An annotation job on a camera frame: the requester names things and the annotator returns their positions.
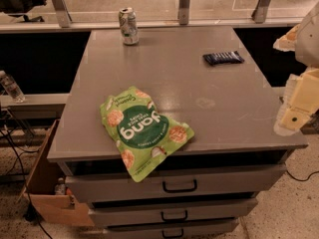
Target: black handle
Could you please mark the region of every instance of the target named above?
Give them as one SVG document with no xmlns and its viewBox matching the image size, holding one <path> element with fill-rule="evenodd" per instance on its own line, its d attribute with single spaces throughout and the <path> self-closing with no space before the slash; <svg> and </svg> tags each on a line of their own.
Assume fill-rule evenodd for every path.
<svg viewBox="0 0 319 239">
<path fill-rule="evenodd" d="M 163 232 L 163 231 L 161 231 L 161 235 L 162 235 L 162 238 L 165 238 L 165 239 L 180 238 L 180 237 L 183 237 L 183 229 L 181 228 L 179 235 L 166 236 L 165 232 Z"/>
<path fill-rule="evenodd" d="M 160 213 L 161 219 L 164 222 L 179 222 L 179 221 L 185 221 L 188 217 L 187 210 L 185 210 L 185 215 L 182 218 L 177 218 L 177 219 L 166 219 L 163 217 L 163 212 Z"/>
<path fill-rule="evenodd" d="M 193 192 L 197 190 L 197 181 L 193 181 L 193 188 L 185 188 L 185 189 L 167 189 L 166 182 L 162 182 L 162 189 L 166 193 L 186 193 L 186 192 Z"/>
</svg>

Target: snack bag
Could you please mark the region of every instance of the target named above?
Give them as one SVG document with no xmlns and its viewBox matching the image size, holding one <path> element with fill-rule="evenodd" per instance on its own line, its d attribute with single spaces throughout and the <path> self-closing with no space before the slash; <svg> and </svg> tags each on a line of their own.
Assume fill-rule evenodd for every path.
<svg viewBox="0 0 319 239">
<path fill-rule="evenodd" d="M 109 96 L 100 112 L 102 124 L 135 182 L 142 181 L 194 136 L 188 124 L 159 115 L 151 97 L 136 87 Z"/>
</svg>

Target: silver can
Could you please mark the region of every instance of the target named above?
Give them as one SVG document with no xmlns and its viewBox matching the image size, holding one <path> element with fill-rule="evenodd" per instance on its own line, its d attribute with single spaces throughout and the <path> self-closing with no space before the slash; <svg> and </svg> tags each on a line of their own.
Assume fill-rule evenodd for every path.
<svg viewBox="0 0 319 239">
<path fill-rule="evenodd" d="M 121 9 L 119 12 L 120 30 L 123 43 L 133 45 L 139 42 L 136 13 L 133 8 Z"/>
</svg>

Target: table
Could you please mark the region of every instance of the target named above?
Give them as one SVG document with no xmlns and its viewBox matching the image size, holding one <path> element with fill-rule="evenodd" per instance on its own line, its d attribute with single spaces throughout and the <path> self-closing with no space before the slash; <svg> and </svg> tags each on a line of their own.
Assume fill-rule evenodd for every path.
<svg viewBox="0 0 319 239">
<path fill-rule="evenodd" d="M 232 231 L 307 146 L 302 133 L 273 130 L 280 100 L 231 27 L 93 31 L 48 159 L 112 238 L 179 238 Z M 243 64 L 211 67 L 203 54 L 238 51 Z M 131 180 L 101 123 L 99 106 L 130 86 L 195 137 L 143 182 Z"/>
</svg>

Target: cardboard box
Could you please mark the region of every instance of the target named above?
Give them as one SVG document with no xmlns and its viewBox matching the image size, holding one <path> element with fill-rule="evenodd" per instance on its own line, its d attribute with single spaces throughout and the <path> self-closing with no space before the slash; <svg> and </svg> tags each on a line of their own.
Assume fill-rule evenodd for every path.
<svg viewBox="0 0 319 239">
<path fill-rule="evenodd" d="M 27 180 L 28 190 L 33 206 L 43 219 L 49 223 L 72 226 L 94 226 L 88 215 L 89 207 L 74 199 L 72 204 L 69 195 L 54 195 L 58 178 L 64 176 L 59 165 L 50 163 L 47 155 L 50 150 L 59 121 L 56 120 L 48 130 L 46 138 Z"/>
</svg>

